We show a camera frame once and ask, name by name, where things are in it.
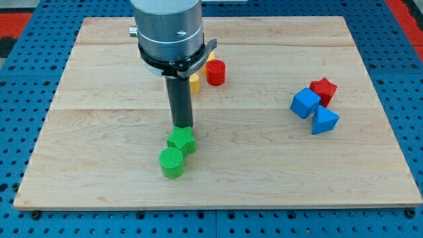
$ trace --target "green star block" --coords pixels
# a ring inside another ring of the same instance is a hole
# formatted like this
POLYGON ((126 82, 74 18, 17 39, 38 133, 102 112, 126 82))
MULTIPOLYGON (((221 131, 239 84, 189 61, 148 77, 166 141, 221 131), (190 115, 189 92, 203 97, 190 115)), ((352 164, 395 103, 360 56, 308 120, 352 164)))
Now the green star block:
POLYGON ((168 179, 176 179, 185 171, 184 158, 177 148, 164 149, 159 156, 161 171, 168 179))
POLYGON ((173 133, 167 138, 167 146, 177 148, 182 152, 182 156, 196 151, 196 140, 191 135, 192 128, 173 127, 173 133))

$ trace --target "blue pegboard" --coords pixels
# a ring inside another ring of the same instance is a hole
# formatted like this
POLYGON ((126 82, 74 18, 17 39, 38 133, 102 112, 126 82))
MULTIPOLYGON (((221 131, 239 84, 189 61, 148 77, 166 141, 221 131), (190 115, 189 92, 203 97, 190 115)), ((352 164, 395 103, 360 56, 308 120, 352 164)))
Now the blue pegboard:
MULTIPOLYGON (((423 64, 384 1, 250 0, 218 16, 344 16, 423 192, 423 64)), ((423 209, 20 212, 15 190, 84 17, 128 17, 128 0, 41 0, 0 71, 0 237, 422 237, 423 209)))

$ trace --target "yellow block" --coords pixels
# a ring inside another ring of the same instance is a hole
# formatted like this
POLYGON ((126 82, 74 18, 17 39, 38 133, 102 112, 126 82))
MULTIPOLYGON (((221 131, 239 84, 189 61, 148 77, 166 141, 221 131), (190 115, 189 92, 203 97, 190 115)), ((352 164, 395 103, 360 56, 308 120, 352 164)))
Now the yellow block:
POLYGON ((190 76, 190 90, 191 94, 200 92, 200 76, 196 73, 190 76))
MULTIPOLYGON (((214 51, 210 52, 209 58, 207 59, 207 62, 209 62, 210 60, 214 60, 214 51)), ((203 67, 198 71, 202 74, 207 74, 207 69, 206 69, 206 64, 207 62, 203 65, 203 67)))

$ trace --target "red cylinder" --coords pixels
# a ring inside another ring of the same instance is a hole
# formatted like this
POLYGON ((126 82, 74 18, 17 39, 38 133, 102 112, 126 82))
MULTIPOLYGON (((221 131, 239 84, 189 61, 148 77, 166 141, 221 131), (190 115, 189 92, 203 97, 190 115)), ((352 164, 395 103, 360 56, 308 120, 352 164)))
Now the red cylinder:
POLYGON ((213 59, 207 62, 207 82, 213 86, 222 85, 226 77, 226 65, 223 61, 213 59))

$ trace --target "blue block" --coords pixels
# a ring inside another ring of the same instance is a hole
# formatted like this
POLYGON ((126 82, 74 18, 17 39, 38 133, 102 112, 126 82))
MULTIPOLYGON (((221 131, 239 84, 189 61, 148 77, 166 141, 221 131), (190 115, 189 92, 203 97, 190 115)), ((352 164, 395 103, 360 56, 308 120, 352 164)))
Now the blue block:
POLYGON ((306 119, 310 114, 316 111, 320 100, 321 97, 318 94, 306 87, 293 97, 291 110, 302 119, 306 119))
POLYGON ((313 135, 332 130, 338 122, 339 116, 333 111, 319 105, 311 124, 313 135))

